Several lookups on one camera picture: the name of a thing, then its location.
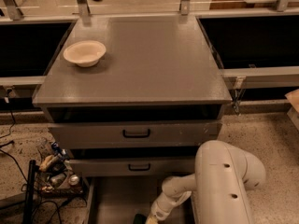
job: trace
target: drawer front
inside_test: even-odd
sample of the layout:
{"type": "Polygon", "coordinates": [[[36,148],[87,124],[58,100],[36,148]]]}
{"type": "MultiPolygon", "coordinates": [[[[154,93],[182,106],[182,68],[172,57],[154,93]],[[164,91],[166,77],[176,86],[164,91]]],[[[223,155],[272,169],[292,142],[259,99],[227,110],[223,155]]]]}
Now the drawer front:
{"type": "Polygon", "coordinates": [[[193,146],[217,139],[219,120],[190,123],[51,124],[62,148],[193,146]]]}
{"type": "Polygon", "coordinates": [[[81,176],[166,175],[194,173],[194,157],[71,160],[70,165],[81,176]]]}

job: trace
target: white bowl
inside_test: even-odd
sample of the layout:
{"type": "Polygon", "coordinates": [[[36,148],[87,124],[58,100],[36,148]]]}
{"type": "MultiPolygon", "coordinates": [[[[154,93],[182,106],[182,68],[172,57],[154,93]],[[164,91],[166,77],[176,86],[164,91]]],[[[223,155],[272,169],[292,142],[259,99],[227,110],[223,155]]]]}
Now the white bowl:
{"type": "Polygon", "coordinates": [[[81,67],[90,67],[98,63],[105,54],[106,47],[98,41],[79,41],[64,50],[64,58],[81,67]]]}

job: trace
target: gray countertop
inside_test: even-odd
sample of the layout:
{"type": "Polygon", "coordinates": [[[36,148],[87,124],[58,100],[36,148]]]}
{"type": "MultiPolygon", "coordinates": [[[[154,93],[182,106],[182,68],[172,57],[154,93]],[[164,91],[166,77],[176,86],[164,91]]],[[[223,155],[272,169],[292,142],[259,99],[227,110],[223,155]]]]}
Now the gray countertop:
{"type": "Polygon", "coordinates": [[[34,98],[36,106],[226,104],[231,96],[194,16],[78,20],[34,98]],[[63,57],[97,40],[107,53],[93,67],[63,57]]]}

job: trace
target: white robotic arm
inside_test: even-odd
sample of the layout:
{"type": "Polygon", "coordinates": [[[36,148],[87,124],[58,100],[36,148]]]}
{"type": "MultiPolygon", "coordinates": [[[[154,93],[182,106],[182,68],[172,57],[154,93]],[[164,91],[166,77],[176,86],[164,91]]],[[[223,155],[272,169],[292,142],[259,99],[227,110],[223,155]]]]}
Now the white robotic arm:
{"type": "Polygon", "coordinates": [[[253,224],[245,189],[264,182],[265,169],[257,157],[222,141],[205,142],[197,151],[194,175],[163,182],[146,224],[165,220],[195,190],[201,224],[253,224]]]}

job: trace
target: bottom drawer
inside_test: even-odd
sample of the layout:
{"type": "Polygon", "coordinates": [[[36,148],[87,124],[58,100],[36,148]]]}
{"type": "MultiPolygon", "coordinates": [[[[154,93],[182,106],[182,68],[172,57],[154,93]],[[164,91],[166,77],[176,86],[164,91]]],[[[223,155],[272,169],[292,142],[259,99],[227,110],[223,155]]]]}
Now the bottom drawer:
{"type": "MultiPolygon", "coordinates": [[[[165,175],[94,178],[85,224],[132,224],[136,214],[147,217],[165,178],[165,175]]],[[[174,208],[163,223],[194,224],[190,199],[174,208]]]]}
{"type": "Polygon", "coordinates": [[[81,176],[190,174],[194,157],[71,160],[70,165],[81,176]]]}

